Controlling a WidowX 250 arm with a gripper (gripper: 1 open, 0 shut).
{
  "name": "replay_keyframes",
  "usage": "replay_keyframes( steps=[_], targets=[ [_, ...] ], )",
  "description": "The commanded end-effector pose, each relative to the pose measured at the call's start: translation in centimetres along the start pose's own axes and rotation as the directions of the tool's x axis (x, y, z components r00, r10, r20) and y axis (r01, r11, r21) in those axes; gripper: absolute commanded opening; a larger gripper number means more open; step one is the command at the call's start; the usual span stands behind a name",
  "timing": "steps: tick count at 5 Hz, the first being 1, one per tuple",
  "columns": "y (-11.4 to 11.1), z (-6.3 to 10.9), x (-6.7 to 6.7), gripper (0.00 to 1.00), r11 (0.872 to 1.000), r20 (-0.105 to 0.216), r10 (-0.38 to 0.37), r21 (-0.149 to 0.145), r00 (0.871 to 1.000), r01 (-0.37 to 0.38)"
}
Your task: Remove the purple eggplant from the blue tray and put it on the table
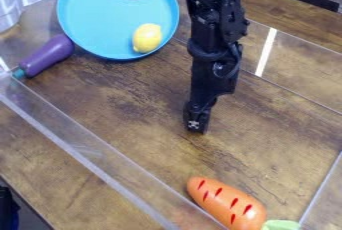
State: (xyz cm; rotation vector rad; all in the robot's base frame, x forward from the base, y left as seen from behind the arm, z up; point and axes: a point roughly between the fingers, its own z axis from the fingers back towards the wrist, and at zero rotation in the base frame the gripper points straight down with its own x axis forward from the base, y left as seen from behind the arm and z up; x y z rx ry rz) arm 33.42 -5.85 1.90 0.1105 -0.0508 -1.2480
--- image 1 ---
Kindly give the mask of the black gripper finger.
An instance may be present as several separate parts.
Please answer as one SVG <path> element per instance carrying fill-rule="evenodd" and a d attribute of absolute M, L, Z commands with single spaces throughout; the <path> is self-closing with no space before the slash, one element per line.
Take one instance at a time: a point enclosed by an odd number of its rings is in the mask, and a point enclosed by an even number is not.
<path fill-rule="evenodd" d="M 190 132 L 204 134 L 208 129 L 211 109 L 216 104 L 212 99 L 206 105 L 188 101 L 183 107 L 183 123 Z"/>

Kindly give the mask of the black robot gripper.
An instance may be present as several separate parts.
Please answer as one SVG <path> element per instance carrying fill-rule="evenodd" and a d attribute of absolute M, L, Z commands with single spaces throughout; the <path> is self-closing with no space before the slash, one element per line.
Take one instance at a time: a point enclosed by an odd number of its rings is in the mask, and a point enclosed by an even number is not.
<path fill-rule="evenodd" d="M 191 19 L 188 53 L 191 106 L 208 106 L 222 94 L 235 90 L 242 45 L 250 22 L 240 0 L 186 0 Z"/>

